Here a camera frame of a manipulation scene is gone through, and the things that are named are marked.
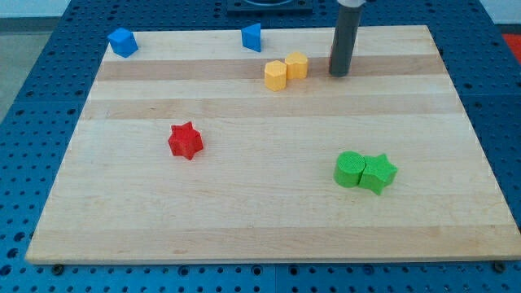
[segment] blue block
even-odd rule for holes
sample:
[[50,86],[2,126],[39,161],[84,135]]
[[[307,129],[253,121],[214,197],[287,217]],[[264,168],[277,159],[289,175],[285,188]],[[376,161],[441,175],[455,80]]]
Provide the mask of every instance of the blue block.
[[114,53],[125,58],[138,50],[138,44],[134,39],[134,35],[124,28],[119,28],[109,34],[108,41],[111,43]]
[[243,46],[261,52],[261,24],[250,25],[241,29]]

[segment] green block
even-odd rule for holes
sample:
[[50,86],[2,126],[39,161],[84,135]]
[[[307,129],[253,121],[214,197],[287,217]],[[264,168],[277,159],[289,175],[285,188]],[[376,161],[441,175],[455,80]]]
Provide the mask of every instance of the green block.
[[364,157],[354,151],[345,151],[336,160],[334,179],[343,187],[354,187],[360,182],[360,178],[366,161]]
[[390,185],[394,180],[398,168],[389,162],[385,154],[376,157],[367,155],[365,159],[366,168],[361,175],[358,186],[381,195],[383,188]]

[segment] yellow block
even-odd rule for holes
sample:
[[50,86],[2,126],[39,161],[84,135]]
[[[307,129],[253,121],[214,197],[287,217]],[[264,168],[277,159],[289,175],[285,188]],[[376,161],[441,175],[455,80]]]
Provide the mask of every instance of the yellow block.
[[275,60],[268,62],[264,68],[264,83],[272,91],[286,87],[286,64]]
[[308,57],[300,52],[289,54],[284,63],[287,65],[287,79],[306,78],[308,75]]

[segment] blue perforated surface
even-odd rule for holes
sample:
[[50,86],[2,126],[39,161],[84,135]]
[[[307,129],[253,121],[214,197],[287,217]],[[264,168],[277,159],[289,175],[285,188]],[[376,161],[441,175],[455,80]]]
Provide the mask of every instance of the blue perforated surface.
[[[50,266],[23,260],[115,28],[180,30],[333,26],[336,3],[228,17],[202,0],[72,0],[0,125],[0,292],[520,292],[521,262],[392,265]],[[371,0],[362,25],[427,24],[521,223],[520,68],[476,0]]]

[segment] green cylinder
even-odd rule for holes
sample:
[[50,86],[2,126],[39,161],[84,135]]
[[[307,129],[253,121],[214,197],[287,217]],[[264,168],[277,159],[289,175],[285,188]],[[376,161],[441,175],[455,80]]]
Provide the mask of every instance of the green cylinder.
[[366,168],[366,159],[354,151],[345,151],[336,160],[334,179],[343,187],[354,187],[360,182]]

